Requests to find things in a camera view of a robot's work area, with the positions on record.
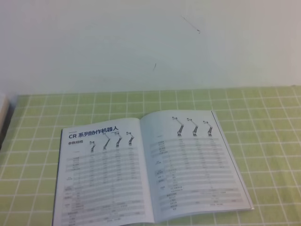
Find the white grid line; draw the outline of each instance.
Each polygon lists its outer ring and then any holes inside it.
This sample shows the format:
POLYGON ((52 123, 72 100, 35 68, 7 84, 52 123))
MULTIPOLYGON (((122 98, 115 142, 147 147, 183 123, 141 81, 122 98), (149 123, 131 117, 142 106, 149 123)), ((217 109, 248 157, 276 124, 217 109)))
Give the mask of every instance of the white grid line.
MULTIPOLYGON (((231 115, 231 118, 233 119, 234 117, 233 117, 233 114, 232 114, 232 111, 231 111, 231 110, 230 110, 230 115, 231 115)), ((235 124, 235 123, 234 123, 234 129, 235 129, 235 131, 237 132, 237 135, 238 135, 238 130, 237 130, 237 128, 236 128, 236 124, 235 124)), ((250 170, 249 170, 249 166, 248 166, 248 164, 247 164, 247 162, 246 162, 246 157, 245 157, 245 154, 244 154, 243 151, 242 151, 242 154, 243 154, 243 157, 244 157, 244 160, 245 160, 246 169, 247 169, 247 171, 249 172, 248 175, 249 175, 249 178, 250 178, 251 186, 252 186, 252 188, 254 188, 253 179, 252 179, 252 177, 251 177, 250 170)), ((256 203, 259 203, 259 202, 258 202, 258 198, 257 198, 256 192, 254 192, 254 196, 255 196, 256 203)), ((259 210, 259 214, 260 214, 261 220, 262 220, 262 222, 264 222, 264 218, 263 218, 263 214, 262 214, 262 212, 261 212, 261 208, 258 207, 258 210, 259 210)))
MULTIPOLYGON (((209 101, 210 101, 211 110, 213 110, 210 91, 208 90, 207 92, 208 92, 208 96, 209 96, 209 101)), ((215 215, 215 213, 213 213, 213 221, 214 221, 214 225, 216 226, 216 225, 217 225, 217 222, 216 222, 216 215, 215 215)))
MULTIPOLYGON (((61 109, 62 109, 62 105, 63 105, 63 96, 62 96, 61 104, 60 104, 60 107, 59 107, 59 110, 58 110, 59 113, 60 113, 60 111, 61 111, 61 109)), ((50 149, 50 147, 51 147, 51 142, 52 142, 52 140, 53 140, 54 133, 55 133, 55 128, 53 129, 53 132, 52 132, 52 138, 50 139, 50 142, 49 142, 48 151, 47 151, 47 154, 46 154, 44 166, 43 166, 42 171, 41 171, 40 179, 39 179, 39 181, 38 181, 36 194, 39 192, 41 180, 42 180, 42 178, 43 178, 43 173, 44 173, 45 165, 46 165, 47 158, 48 158, 48 155, 49 155, 49 149, 50 149)), ((29 226, 29 224, 30 224, 30 221, 31 221, 31 218, 32 218, 32 213, 33 213, 33 208, 34 208, 34 205, 35 205, 36 200, 37 200, 37 196, 35 195, 34 198, 33 198, 33 202, 32 202, 32 209, 31 209, 31 212, 30 212, 29 217, 28 217, 27 226, 29 226)))
MULTIPOLYGON (((276 133, 276 137, 277 137, 277 140, 280 142, 280 138, 279 138, 279 136, 278 136, 277 133, 276 133)), ((286 163, 287 163, 287 165, 288 165, 288 168, 289 168, 289 170, 292 172, 291 165, 290 165, 290 163, 289 163, 289 161, 288 161, 288 159, 287 159, 287 156, 286 156, 286 154, 285 154, 285 151, 284 151, 282 145, 281 145, 280 147, 281 147, 281 151, 282 151, 282 153, 283 153, 283 155, 284 155, 284 157, 285 157, 285 160, 286 160, 286 163)), ((291 175, 292 175, 292 177, 293 177, 293 180, 294 180, 295 184, 298 185, 297 180, 296 180, 296 178, 295 178, 295 175, 294 175, 293 173, 291 173, 291 175)))
POLYGON ((161 103, 161 91, 159 91, 159 104, 160 104, 160 111, 162 111, 162 103, 161 103))
MULTIPOLYGON (((43 105, 42 111, 41 111, 40 116, 39 116, 39 119, 38 119, 38 124, 39 124, 40 121, 41 121, 41 118, 42 118, 42 115, 43 115, 43 112, 44 112, 44 109, 45 109, 45 106, 46 106, 47 98, 48 98, 48 97, 46 96, 46 98, 45 98, 45 100, 44 100, 44 105, 43 105)), ((37 130, 38 130, 38 128, 35 129, 35 132, 34 132, 33 137, 36 136, 37 130)), ((32 148, 32 144, 33 144, 33 140, 32 140, 31 143, 30 143, 29 149, 32 148)), ((25 158, 24 165, 22 166, 22 171, 21 171, 21 174, 20 174, 20 178, 22 178, 22 176, 23 176, 24 169, 25 169, 25 166, 26 166, 26 162, 27 162, 27 160, 28 160, 28 157, 29 157, 29 152, 27 153, 26 158, 25 158)), ((20 186, 20 180, 18 180, 18 184, 17 184, 16 190, 15 190, 15 195, 13 196, 13 199, 12 199, 11 204, 10 204, 9 212, 12 211, 12 208, 13 208, 13 205, 14 205, 14 202, 15 202, 15 198, 16 198, 16 195, 17 195, 17 191, 18 191, 18 189, 19 189, 19 186, 20 186)), ((6 223, 7 223, 7 221, 8 221, 8 217, 9 217, 9 214, 7 214, 7 216, 6 216, 5 220, 4 220, 3 226, 6 225, 6 223)))
POLYGON ((94 118, 95 102, 96 102, 96 93, 94 93, 94 100, 93 100, 93 106, 92 106, 92 116, 91 116, 91 124, 93 123, 93 118, 94 118))
MULTIPOLYGON (((301 96, 297 96, 297 95, 295 95, 295 96, 287 96, 287 97, 281 97, 282 99, 290 99, 290 98, 301 98, 301 96)), ((261 97, 248 97, 248 98, 246 98, 247 100, 261 100, 262 98, 261 97)), ((275 97, 263 97, 263 99, 278 99, 278 97, 277 96, 275 96, 275 97)), ((232 100, 244 100, 243 98, 229 98, 228 99, 229 101, 232 101, 232 100)), ((203 99, 203 100, 196 100, 196 102, 208 102, 208 101, 210 101, 210 99, 203 99)), ((211 99, 211 101, 227 101, 226 99, 211 99)), ((146 101, 147 103, 157 103, 157 101, 146 101)), ((176 102, 176 101, 162 101, 163 103, 174 103, 174 102, 176 102)), ((181 103, 181 102, 192 102, 192 101, 187 101, 187 100, 179 100, 178 101, 179 103, 181 103)), ((142 104, 143 102, 142 101, 137 101, 137 102, 129 102, 129 104, 133 104, 133 103, 135 103, 135 104, 142 104)), ((109 105, 108 103, 95 103, 96 105, 109 105)), ((114 105, 118 105, 118 104, 124 104, 124 102, 114 102, 113 103, 114 105)), ((47 106, 50 106, 50 107, 59 107, 59 105, 47 105, 47 106)), ((64 105, 64 107, 69 107, 69 106, 76 106, 76 105, 64 105)), ((35 108, 35 107, 41 107, 41 105, 32 105, 32 106, 28 106, 28 108, 35 108)), ((16 106, 16 109, 23 109, 23 108, 26 108, 26 106, 24 107, 24 106, 21 106, 21 107, 19 107, 19 106, 16 106)))
POLYGON ((126 109, 126 118, 127 118, 127 112, 128 112, 128 92, 127 92, 127 103, 126 103, 126 107, 127 107, 127 109, 126 109))
POLYGON ((110 93, 109 120, 111 119, 111 109, 112 109, 112 92, 110 93))
MULTIPOLYGON (((257 130, 255 131, 255 133, 256 133, 257 139, 260 141, 260 136, 259 136, 257 130)), ((266 162, 266 164, 267 164, 267 166, 268 166, 269 174, 270 174, 270 176, 271 176, 271 178, 272 178, 273 185, 274 185, 274 187, 276 188, 277 186, 276 186, 276 182, 275 182, 275 179, 274 179, 274 175, 273 175, 273 173, 271 173, 271 169, 270 169, 269 162, 268 162, 268 159, 267 159, 267 157, 266 157, 265 151, 264 151, 264 149, 263 149, 263 147, 262 147, 262 144, 261 144, 261 143, 259 143, 259 144, 260 144, 261 151, 262 151, 263 157, 264 157, 264 159, 265 159, 265 162, 266 162)), ((287 218, 285 209, 284 209, 284 207, 283 207, 283 204, 282 204, 282 201, 281 201, 281 198, 280 198, 280 195, 279 195, 279 191, 278 191, 278 189, 275 189, 275 190, 276 190, 276 193, 277 193, 279 202, 280 202, 280 204, 281 204, 281 209, 282 209, 282 211, 283 211, 285 220, 288 222, 288 218, 287 218)))

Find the green grid mat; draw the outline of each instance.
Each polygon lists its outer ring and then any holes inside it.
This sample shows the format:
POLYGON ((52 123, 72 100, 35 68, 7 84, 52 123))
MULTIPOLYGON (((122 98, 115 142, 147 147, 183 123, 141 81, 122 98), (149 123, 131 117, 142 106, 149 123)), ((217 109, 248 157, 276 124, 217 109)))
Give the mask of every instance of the green grid mat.
POLYGON ((255 210, 160 225, 301 225, 301 87, 20 96, 0 151, 0 226, 50 226, 62 128, 215 110, 255 210))

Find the booklet page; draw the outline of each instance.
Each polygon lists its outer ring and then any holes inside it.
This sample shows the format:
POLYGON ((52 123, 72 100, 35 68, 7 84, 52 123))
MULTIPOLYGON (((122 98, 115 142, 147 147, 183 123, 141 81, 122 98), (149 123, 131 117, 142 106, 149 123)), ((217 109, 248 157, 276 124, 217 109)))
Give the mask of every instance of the booklet page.
POLYGON ((141 119, 155 220, 251 209, 211 111, 162 111, 141 119))
POLYGON ((64 129, 53 226, 153 221, 140 121, 64 129))

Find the white wall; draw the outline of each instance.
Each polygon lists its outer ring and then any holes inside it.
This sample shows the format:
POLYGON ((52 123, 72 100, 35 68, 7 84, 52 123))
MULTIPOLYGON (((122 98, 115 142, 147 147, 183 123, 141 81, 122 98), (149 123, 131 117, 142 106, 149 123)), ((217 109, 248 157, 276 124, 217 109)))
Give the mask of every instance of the white wall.
POLYGON ((2 0, 0 90, 301 84, 300 9, 299 0, 2 0))

